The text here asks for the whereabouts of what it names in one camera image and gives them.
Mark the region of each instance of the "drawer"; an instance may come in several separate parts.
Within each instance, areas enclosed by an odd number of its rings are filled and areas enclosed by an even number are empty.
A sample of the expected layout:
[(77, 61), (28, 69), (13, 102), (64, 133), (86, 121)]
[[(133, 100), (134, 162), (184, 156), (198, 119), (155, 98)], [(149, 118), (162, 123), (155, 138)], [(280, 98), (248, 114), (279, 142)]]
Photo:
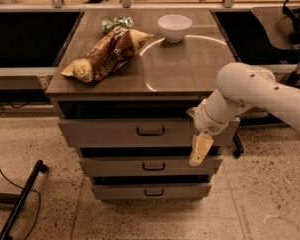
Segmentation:
[(100, 179), (92, 186), (96, 199), (169, 199), (169, 198), (203, 198), (211, 189), (205, 175), (174, 177), (123, 177), (117, 181), (114, 177)]
[(207, 156), (201, 165), (191, 167), (187, 157), (110, 157), (81, 158), (86, 176), (212, 175), (218, 171), (222, 156)]
[(70, 147), (191, 146), (190, 119), (61, 120)]

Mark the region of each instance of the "drawer handle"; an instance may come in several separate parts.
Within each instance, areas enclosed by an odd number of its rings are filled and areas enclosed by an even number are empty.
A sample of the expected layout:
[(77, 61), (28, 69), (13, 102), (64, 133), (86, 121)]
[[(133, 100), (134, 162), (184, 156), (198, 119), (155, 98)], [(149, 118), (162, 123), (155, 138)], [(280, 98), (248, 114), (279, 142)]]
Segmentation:
[(162, 127), (161, 131), (146, 131), (137, 127), (136, 132), (139, 136), (162, 136), (166, 133), (166, 128)]
[(155, 193), (155, 192), (150, 193), (150, 191), (148, 192), (146, 189), (144, 190), (144, 195), (149, 196), (149, 197), (151, 197), (151, 196), (163, 196), (163, 194), (164, 194), (163, 189), (161, 189), (161, 191), (158, 192), (158, 193)]
[(161, 167), (147, 167), (144, 163), (142, 163), (142, 169), (145, 170), (145, 171), (163, 171), (164, 169), (166, 168), (166, 164), (163, 163)]

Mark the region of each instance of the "white bowl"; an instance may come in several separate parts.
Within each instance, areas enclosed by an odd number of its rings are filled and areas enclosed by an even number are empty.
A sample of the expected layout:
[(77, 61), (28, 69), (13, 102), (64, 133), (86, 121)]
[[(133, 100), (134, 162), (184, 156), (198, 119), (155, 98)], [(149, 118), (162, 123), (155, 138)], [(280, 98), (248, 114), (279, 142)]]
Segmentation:
[(192, 21), (183, 15), (169, 14), (158, 20), (159, 32), (172, 43), (181, 41), (192, 25)]

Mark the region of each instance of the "concrete floor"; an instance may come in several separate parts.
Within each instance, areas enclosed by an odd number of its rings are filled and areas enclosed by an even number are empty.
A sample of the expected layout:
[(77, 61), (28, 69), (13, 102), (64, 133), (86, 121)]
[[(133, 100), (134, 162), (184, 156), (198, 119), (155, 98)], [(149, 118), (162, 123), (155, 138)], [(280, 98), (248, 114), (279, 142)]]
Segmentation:
[[(75, 151), (68, 148), (49, 113), (0, 117), (0, 165), (23, 186), (34, 164), (49, 167), (34, 189), (42, 196), (28, 239), (300, 239), (300, 133), (289, 127), (240, 128), (245, 153), (224, 152), (213, 187), (202, 200), (96, 200)], [(19, 193), (0, 175), (0, 192)], [(38, 196), (30, 193), (11, 231), (24, 239)], [(0, 231), (9, 215), (0, 205)]]

